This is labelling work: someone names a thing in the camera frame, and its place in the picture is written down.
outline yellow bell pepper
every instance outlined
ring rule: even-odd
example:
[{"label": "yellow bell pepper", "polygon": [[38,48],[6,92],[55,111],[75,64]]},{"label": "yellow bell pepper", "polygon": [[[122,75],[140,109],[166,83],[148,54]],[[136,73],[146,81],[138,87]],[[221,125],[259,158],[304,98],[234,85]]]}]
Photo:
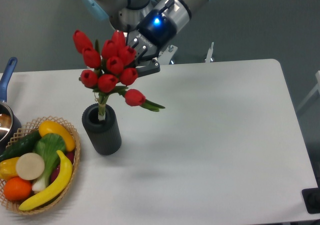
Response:
[{"label": "yellow bell pepper", "polygon": [[0,179],[8,181],[17,177],[16,164],[19,157],[10,158],[0,162]]},{"label": "yellow bell pepper", "polygon": [[67,152],[71,152],[76,148],[76,143],[71,134],[62,126],[60,123],[55,121],[46,120],[43,121],[39,126],[40,136],[43,137],[46,134],[58,134],[60,135],[64,142]]},{"label": "yellow bell pepper", "polygon": [[62,151],[58,150],[56,153],[60,157],[59,175],[47,188],[21,203],[19,210],[29,211],[49,202],[61,193],[68,185],[72,175],[72,163]]}]

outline saucepan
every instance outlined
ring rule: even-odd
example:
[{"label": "saucepan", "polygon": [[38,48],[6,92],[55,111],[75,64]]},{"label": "saucepan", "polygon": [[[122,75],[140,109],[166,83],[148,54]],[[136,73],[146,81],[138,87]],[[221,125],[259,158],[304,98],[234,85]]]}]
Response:
[{"label": "saucepan", "polygon": [[0,154],[6,149],[10,138],[21,128],[21,123],[7,105],[7,89],[18,60],[11,57],[0,80]]}]

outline tulip bouquet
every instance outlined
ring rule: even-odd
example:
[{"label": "tulip bouquet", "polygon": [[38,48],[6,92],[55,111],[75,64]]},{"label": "tulip bouquet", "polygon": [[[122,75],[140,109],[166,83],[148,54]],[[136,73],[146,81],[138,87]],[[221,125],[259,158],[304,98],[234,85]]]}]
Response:
[{"label": "tulip bouquet", "polygon": [[165,107],[146,99],[136,89],[129,89],[138,78],[135,68],[136,50],[126,45],[122,31],[115,31],[110,40],[106,40],[100,52],[99,42],[93,46],[82,31],[76,30],[72,36],[76,50],[82,54],[84,64],[91,68],[82,71],[79,80],[85,87],[92,89],[98,102],[98,120],[106,119],[106,103],[111,94],[119,94],[130,106],[140,106],[153,112]]}]

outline fruit basket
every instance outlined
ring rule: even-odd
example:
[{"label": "fruit basket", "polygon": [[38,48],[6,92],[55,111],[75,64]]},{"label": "fruit basket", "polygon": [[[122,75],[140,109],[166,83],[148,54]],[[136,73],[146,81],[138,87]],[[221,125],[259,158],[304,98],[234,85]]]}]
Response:
[{"label": "fruit basket", "polygon": [[27,122],[25,125],[22,126],[22,128],[19,128],[17,132],[13,135],[13,137],[10,139],[10,142],[8,143],[8,146],[11,146],[14,142],[18,141],[20,138],[24,137],[25,135],[37,130],[39,128],[39,125],[46,121],[54,121],[66,128],[66,130],[71,134],[72,138],[75,142],[75,151],[74,151],[74,161],[73,161],[73,168],[72,168],[72,175],[70,178],[69,183],[65,187],[65,189],[50,203],[45,203],[42,206],[39,206],[33,210],[29,211],[21,211],[19,210],[19,206],[23,201],[9,201],[4,196],[4,186],[6,184],[6,181],[3,179],[0,179],[0,203],[2,206],[4,206],[7,210],[12,211],[14,213],[20,214],[20,215],[35,215],[42,213],[44,211],[49,210],[53,206],[55,206],[57,203],[59,203],[62,198],[66,195],[68,190],[71,187],[71,184],[75,178],[75,175],[77,173],[79,162],[80,162],[80,138],[79,134],[77,132],[77,129],[67,120],[64,120],[61,117],[39,117],[37,119],[32,120],[31,122]]}]

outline artificial tulip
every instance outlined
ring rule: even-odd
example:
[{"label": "artificial tulip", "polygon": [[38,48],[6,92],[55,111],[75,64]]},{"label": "artificial tulip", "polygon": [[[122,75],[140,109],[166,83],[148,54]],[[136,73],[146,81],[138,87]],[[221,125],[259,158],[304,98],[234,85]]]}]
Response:
[{"label": "artificial tulip", "polygon": [[92,47],[87,47],[82,50],[84,64],[92,69],[97,69],[101,65],[100,54]]},{"label": "artificial tulip", "polygon": [[130,106],[140,106],[146,101],[146,97],[136,89],[128,90],[124,98],[125,102]]},{"label": "artificial tulip", "polygon": [[118,51],[126,46],[126,38],[123,31],[114,31],[111,40],[114,41]]},{"label": "artificial tulip", "polygon": [[80,31],[76,30],[72,36],[73,42],[76,50],[81,54],[82,50],[85,48],[93,48],[92,42],[87,37],[87,35]]},{"label": "artificial tulip", "polygon": [[98,83],[98,76],[95,72],[86,69],[83,70],[80,76],[81,82],[87,87],[92,88]]},{"label": "artificial tulip", "polygon": [[101,50],[101,56],[104,59],[109,59],[113,56],[118,55],[118,48],[116,46],[116,43],[112,40],[107,40],[104,42],[103,48]]},{"label": "artificial tulip", "polygon": [[122,73],[124,67],[124,63],[117,56],[112,56],[106,61],[106,69],[108,69],[114,75]]},{"label": "artificial tulip", "polygon": [[98,88],[103,93],[109,93],[116,87],[118,78],[112,74],[104,74],[98,79]]},{"label": "artificial tulip", "polygon": [[121,58],[124,66],[129,65],[136,57],[136,50],[130,46],[125,46],[121,48],[118,52],[119,57]]},{"label": "artificial tulip", "polygon": [[120,82],[126,86],[131,85],[138,78],[138,72],[135,68],[126,68],[120,75]]}]

